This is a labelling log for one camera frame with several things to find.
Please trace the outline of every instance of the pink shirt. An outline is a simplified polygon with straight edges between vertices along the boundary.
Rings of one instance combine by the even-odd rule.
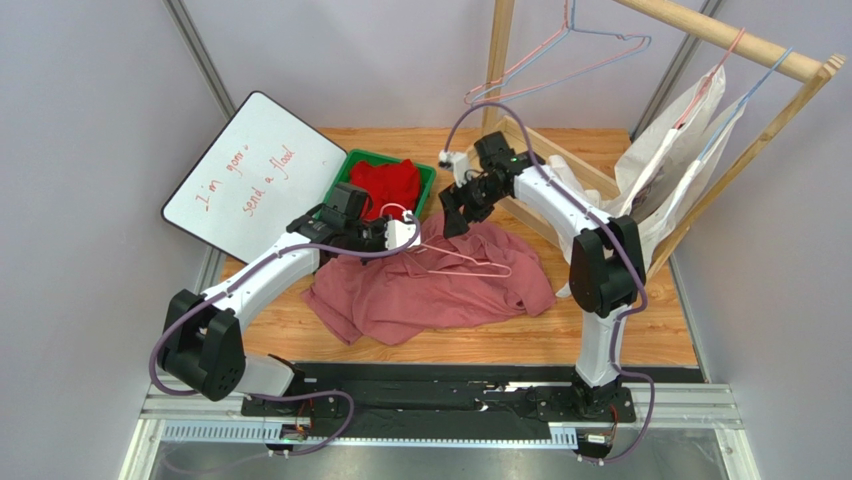
[[[436,214],[423,222],[424,243],[507,265],[512,275],[429,274],[426,270],[503,271],[413,248],[371,260],[366,266],[357,258],[338,257],[317,271],[302,299],[347,345],[361,335],[397,345],[427,328],[475,327],[524,313],[536,316],[556,302],[538,255],[520,237],[484,222],[471,224],[467,234],[447,240],[441,235],[443,220],[443,214]]]

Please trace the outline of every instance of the red cloth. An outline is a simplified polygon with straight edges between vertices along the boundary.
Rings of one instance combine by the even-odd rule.
[[[388,203],[398,203],[412,212],[417,207],[417,199],[420,198],[420,170],[411,160],[375,167],[361,161],[352,167],[349,177],[349,183],[370,193],[372,204],[367,202],[370,208],[364,213],[366,220],[379,218],[379,212]],[[402,220],[402,212],[398,208],[388,208],[385,213]]]
[[[347,345],[361,335],[397,345],[426,328],[475,327],[523,313],[536,316],[555,303],[538,256],[520,237],[486,222],[473,224],[467,234],[447,240],[441,236],[443,228],[443,215],[433,215],[423,223],[421,238],[429,245],[477,260],[508,265],[512,275],[429,274],[426,269],[495,271],[432,250],[371,260],[366,266],[357,258],[341,256],[319,269],[302,299]]]

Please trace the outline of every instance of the white wall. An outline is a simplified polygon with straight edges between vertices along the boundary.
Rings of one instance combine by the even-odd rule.
[[[719,18],[820,60],[852,54],[848,1],[727,2]],[[721,54],[702,46],[676,91]],[[852,469],[849,69],[737,178],[675,255],[705,366],[732,385],[764,479],[848,478]],[[764,71],[731,58],[727,101]],[[726,165],[797,89],[770,78],[737,125]]]
[[[702,1],[680,3],[698,8]],[[450,126],[466,108],[465,92],[485,80],[491,0],[186,4],[235,103],[262,90],[315,126]],[[509,65],[558,29],[563,4],[516,2]],[[510,105],[531,126],[632,128],[682,34],[614,2],[579,0],[577,22],[645,32],[654,41],[641,56]],[[558,78],[622,46],[611,38],[566,39],[513,85]],[[470,118],[468,125],[478,124]]]
[[[204,247],[159,209],[224,119],[160,2],[0,5],[3,478],[118,475]]]

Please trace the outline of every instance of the wooden table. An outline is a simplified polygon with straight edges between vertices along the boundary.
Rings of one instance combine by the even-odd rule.
[[[417,163],[437,165],[449,129],[321,129],[349,150],[361,148]],[[630,145],[624,130],[538,129],[557,144],[612,175],[613,165]],[[478,137],[478,129],[461,130],[454,150],[464,150]],[[442,170],[426,204],[427,215],[441,212],[438,192],[452,182]],[[562,252],[498,207],[489,218],[507,231],[520,235],[536,249],[554,289],[568,279]],[[224,276],[242,264],[228,259]],[[349,347],[341,343],[299,298],[311,277],[296,282],[267,307],[245,334],[246,350],[273,353],[294,361],[357,361],[415,363],[572,364],[580,353],[582,312],[570,298],[536,318],[520,316],[507,322],[469,329],[427,330],[398,346],[387,346],[362,337]],[[689,332],[668,268],[650,279],[650,306],[631,317],[622,350],[624,364],[695,365]]]

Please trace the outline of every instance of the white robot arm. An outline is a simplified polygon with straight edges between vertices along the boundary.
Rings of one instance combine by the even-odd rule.
[[[200,295],[187,290],[175,295],[164,327],[173,331],[164,334],[156,352],[159,366],[213,401],[231,392],[283,395],[294,378],[292,366],[243,350],[242,335],[257,315],[297,280],[315,272],[331,257],[328,250],[377,257],[393,254],[384,251],[400,243],[417,241],[411,238],[416,229],[403,222],[361,220],[366,201],[365,190],[339,184],[329,204],[296,219],[287,233],[237,274]],[[191,313],[204,302],[210,303]]]
[[[549,167],[541,166],[543,171],[539,171],[533,166],[529,152],[515,154],[502,133],[486,135],[474,145],[482,173],[467,178],[457,174],[460,172],[454,172],[457,182],[439,195],[446,219],[444,236],[449,238],[466,232],[468,223],[484,220],[497,201],[513,196],[542,215],[562,238],[572,239],[569,284],[574,300],[584,310],[583,344],[576,372],[590,399],[598,396],[598,392],[614,391],[618,388],[619,374],[613,364],[619,361],[623,332],[623,323],[618,322],[617,317],[636,301],[638,288],[624,260],[610,253],[613,245],[603,234],[598,221],[608,219],[608,228],[644,283],[636,223],[628,216],[609,218],[606,212],[571,195],[571,190]],[[469,162],[459,158],[460,155],[463,154],[442,152],[442,158],[455,160],[442,166],[455,170],[458,165],[468,165]],[[544,164],[544,161],[539,159],[539,163]],[[459,178],[466,181],[459,185]],[[614,355],[611,358],[613,342]],[[594,401],[605,404],[605,397],[606,393],[602,393]]]

